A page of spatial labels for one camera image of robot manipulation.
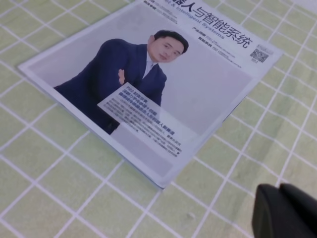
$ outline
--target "man's hair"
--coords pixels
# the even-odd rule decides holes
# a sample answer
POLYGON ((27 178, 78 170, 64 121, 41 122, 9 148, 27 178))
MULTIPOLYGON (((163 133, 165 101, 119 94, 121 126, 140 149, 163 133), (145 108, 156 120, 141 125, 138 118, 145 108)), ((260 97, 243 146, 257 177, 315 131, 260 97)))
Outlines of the man's hair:
POLYGON ((189 47, 188 41, 186 41, 184 37, 182 37, 180 34, 178 34, 175 31, 160 30, 156 32, 156 34, 154 35, 154 39, 157 40, 159 38, 165 38, 167 36, 172 37, 183 44, 184 46, 183 53, 185 53, 188 50, 188 47, 189 47))

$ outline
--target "magazine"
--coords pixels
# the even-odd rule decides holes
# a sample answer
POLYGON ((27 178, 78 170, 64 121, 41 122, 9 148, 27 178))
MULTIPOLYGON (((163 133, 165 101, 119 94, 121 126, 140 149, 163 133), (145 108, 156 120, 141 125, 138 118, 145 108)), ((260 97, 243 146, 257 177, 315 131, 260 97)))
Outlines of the magazine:
POLYGON ((137 0, 19 69, 165 188, 281 55, 203 1, 137 0))

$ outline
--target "qr code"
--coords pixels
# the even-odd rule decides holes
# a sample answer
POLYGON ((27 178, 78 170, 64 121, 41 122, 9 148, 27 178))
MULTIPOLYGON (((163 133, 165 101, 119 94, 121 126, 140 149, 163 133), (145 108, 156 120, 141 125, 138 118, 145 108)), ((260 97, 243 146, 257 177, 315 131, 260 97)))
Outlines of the qr code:
POLYGON ((266 59, 269 57, 268 54, 266 54, 266 53, 264 53, 263 51, 260 51, 260 50, 258 50, 258 49, 255 49, 255 50, 252 52, 252 54, 250 54, 250 56, 251 56, 253 59, 255 59, 255 60, 257 60, 257 61, 259 61, 259 62, 261 62, 261 63, 263 63, 264 61, 266 61, 266 59))

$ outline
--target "suit jacket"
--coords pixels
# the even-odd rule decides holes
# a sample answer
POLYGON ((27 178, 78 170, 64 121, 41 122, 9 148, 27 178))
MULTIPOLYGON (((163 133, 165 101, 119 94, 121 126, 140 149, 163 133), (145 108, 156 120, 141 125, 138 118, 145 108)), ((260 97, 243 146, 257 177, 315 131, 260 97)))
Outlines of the suit jacket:
POLYGON ((103 43, 95 58, 82 72, 55 89, 94 123, 111 134, 119 123, 97 104, 121 86, 119 69, 124 70, 125 83, 129 82, 160 106, 166 75, 156 64, 142 79, 146 63, 147 45, 135 45, 121 39, 112 39, 103 43))

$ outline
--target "man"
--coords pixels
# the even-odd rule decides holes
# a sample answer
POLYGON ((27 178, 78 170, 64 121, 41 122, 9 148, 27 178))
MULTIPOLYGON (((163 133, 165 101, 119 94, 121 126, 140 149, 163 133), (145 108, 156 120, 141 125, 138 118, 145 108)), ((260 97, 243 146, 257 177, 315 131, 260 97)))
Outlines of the man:
POLYGON ((108 40, 82 72, 55 89, 111 134, 119 123, 97 104, 129 82, 160 106, 166 75, 159 63, 172 62, 188 47, 180 34, 166 30, 151 35, 148 43, 142 45, 122 39, 108 40))

